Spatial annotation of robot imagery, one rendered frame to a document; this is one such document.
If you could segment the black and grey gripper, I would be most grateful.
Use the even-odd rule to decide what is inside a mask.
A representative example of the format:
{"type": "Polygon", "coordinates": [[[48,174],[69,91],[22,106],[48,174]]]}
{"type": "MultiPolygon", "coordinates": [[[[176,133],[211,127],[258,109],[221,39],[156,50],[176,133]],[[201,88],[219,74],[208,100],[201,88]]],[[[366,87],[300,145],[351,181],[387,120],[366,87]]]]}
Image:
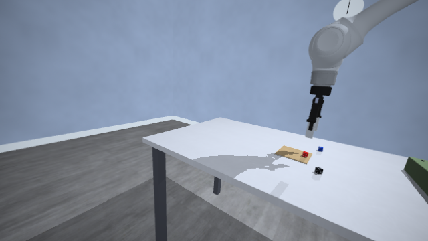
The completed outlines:
{"type": "Polygon", "coordinates": [[[317,131],[320,118],[321,109],[324,104],[323,96],[330,96],[332,87],[329,86],[311,86],[310,94],[316,95],[313,98],[313,103],[310,111],[310,116],[306,120],[308,122],[306,135],[307,138],[313,138],[314,131],[317,131]]]}

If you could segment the black die with white pips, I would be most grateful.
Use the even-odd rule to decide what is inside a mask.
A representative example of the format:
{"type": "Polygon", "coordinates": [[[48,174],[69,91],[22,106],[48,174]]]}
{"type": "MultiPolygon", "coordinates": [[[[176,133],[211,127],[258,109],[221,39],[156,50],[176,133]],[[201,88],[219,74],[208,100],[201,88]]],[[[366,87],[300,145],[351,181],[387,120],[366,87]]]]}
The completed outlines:
{"type": "Polygon", "coordinates": [[[322,174],[323,173],[323,169],[320,168],[320,167],[316,167],[314,172],[316,172],[317,174],[322,174]]]}

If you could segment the tan flat mat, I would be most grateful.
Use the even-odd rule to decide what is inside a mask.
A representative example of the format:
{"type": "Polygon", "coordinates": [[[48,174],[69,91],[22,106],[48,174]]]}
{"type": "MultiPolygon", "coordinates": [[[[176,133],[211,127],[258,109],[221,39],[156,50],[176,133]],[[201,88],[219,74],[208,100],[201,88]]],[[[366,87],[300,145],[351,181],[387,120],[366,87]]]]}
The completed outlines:
{"type": "Polygon", "coordinates": [[[313,153],[309,153],[307,157],[303,157],[303,152],[304,151],[302,150],[287,147],[284,145],[279,150],[277,150],[275,154],[307,164],[313,153]]]}

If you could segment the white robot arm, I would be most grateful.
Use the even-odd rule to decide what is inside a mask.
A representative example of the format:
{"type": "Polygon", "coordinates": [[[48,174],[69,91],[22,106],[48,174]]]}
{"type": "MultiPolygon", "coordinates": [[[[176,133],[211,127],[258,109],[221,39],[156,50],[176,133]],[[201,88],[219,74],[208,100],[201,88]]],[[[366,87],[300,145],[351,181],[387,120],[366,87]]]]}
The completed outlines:
{"type": "Polygon", "coordinates": [[[342,17],[320,29],[311,39],[308,49],[312,61],[310,84],[335,85],[341,63],[363,44],[366,34],[392,14],[416,1],[379,0],[352,17],[342,17]]]}

